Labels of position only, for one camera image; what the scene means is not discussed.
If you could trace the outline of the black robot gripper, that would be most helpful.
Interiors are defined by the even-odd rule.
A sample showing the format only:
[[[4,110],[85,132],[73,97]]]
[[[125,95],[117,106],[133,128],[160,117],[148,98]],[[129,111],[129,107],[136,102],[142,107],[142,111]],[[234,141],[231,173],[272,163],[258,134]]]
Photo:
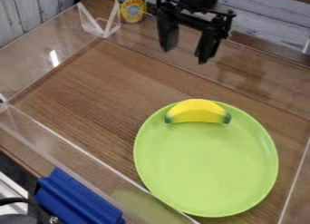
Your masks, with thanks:
[[[176,47],[179,37],[178,22],[194,27],[207,24],[200,31],[200,39],[195,50],[199,64],[207,63],[215,56],[223,39],[222,29],[226,32],[230,31],[236,13],[227,6],[219,5],[218,0],[156,0],[156,9],[160,10],[158,12],[158,33],[160,47],[164,52]],[[203,21],[192,16],[195,13],[212,14],[214,19]]]

